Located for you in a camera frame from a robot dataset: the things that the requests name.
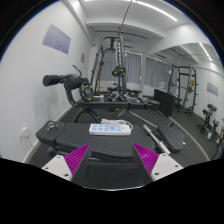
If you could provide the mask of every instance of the squat rack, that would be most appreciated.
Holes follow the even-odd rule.
[[[173,73],[174,73],[174,69],[178,69],[178,78],[177,78],[177,82],[178,84],[177,85],[174,85],[173,82],[172,82],[172,79],[173,79]],[[181,72],[181,69],[189,69],[189,73],[183,73]],[[179,112],[184,112],[184,113],[189,113],[189,115],[191,115],[191,112],[193,112],[194,110],[194,106],[197,105],[195,103],[195,100],[196,100],[196,96],[198,95],[197,94],[197,73],[196,73],[196,70],[191,67],[191,66],[174,66],[172,65],[172,70],[171,70],[171,76],[170,76],[170,81],[169,81],[169,85],[168,85],[168,91],[167,93],[170,92],[170,88],[171,86],[177,86],[178,88],[178,95],[177,95],[177,101],[180,102],[181,99],[180,99],[180,89],[183,88],[183,89],[186,89],[186,93],[185,93],[185,96],[184,96],[184,100],[183,100],[183,104],[181,105],[181,107],[179,108]],[[187,83],[187,87],[183,87],[181,86],[181,76],[188,76],[188,83]],[[194,77],[195,79],[195,83],[194,83],[194,90],[192,90],[192,87],[190,86],[191,85],[191,78]],[[185,107],[185,104],[186,102],[188,101],[188,94],[193,92],[194,93],[194,98],[193,98],[193,103],[192,103],[192,106],[189,107],[189,109],[187,109]]]

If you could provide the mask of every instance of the cable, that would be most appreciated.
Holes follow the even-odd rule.
[[[124,124],[124,125],[129,125],[130,126],[130,129],[132,130],[133,129],[133,125],[128,122],[128,121],[125,121],[125,120],[107,120],[107,119],[102,119],[101,121],[101,124]]]
[[[118,36],[120,36],[120,32],[121,32],[121,29],[122,29],[122,26],[123,26],[123,23],[124,23],[125,17],[126,17],[126,15],[127,15],[127,13],[128,13],[128,10],[129,10],[129,7],[131,6],[131,3],[132,3],[132,0],[131,0],[130,4],[129,4],[129,6],[128,6],[127,10],[126,10],[126,13],[125,13],[125,15],[124,15],[124,19],[123,19],[123,21],[122,21],[122,23],[121,23],[121,26],[120,26],[120,29],[119,29]]]

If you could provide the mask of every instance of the paper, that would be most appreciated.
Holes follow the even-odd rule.
[[[70,42],[71,38],[69,36],[51,24],[42,44],[68,54]]]

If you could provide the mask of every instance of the weight plate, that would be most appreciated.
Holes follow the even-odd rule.
[[[79,93],[84,101],[89,102],[93,98],[93,87],[88,82],[83,82],[79,87]]]

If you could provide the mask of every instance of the metal frame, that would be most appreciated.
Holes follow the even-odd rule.
[[[105,39],[110,39],[111,43],[110,43],[110,48],[107,48],[107,49],[103,50],[103,42],[104,42]],[[96,58],[95,58],[95,62],[94,62],[94,65],[93,65],[93,70],[92,70],[92,75],[91,75],[91,80],[90,80],[90,85],[93,86],[93,80],[94,80],[94,76],[95,76],[95,72],[96,72],[97,63],[98,63],[98,60],[99,60],[99,56],[101,55],[100,67],[99,67],[99,71],[98,71],[97,78],[96,78],[94,94],[96,93],[97,84],[98,84],[98,80],[99,80],[99,74],[100,74],[100,71],[102,69],[103,58],[104,58],[105,52],[108,51],[108,50],[116,50],[116,49],[114,49],[115,40],[119,40],[119,42],[120,42],[121,64],[119,64],[119,65],[122,65],[122,66],[125,67],[125,54],[124,54],[124,40],[123,40],[123,37],[120,35],[120,36],[106,36],[106,37],[102,38],[102,40],[99,44],[99,47],[98,47],[98,51],[96,53]],[[126,93],[126,76],[122,77],[122,91],[120,91],[120,86],[121,86],[121,77],[118,77],[118,87],[117,87],[118,92],[119,93],[121,92],[122,95],[124,95]]]

